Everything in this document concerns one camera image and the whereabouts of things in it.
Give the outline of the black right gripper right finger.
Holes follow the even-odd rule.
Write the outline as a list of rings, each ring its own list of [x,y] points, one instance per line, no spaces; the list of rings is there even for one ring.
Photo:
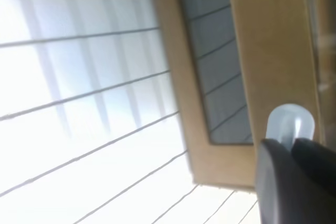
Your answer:
[[[290,151],[290,194],[295,202],[335,208],[335,152],[305,138]]]

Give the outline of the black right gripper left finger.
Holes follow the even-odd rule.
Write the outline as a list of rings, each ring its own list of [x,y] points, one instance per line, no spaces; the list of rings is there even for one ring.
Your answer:
[[[263,140],[255,186],[261,223],[335,223],[335,208],[295,202],[290,194],[290,169],[290,151],[275,140]]]

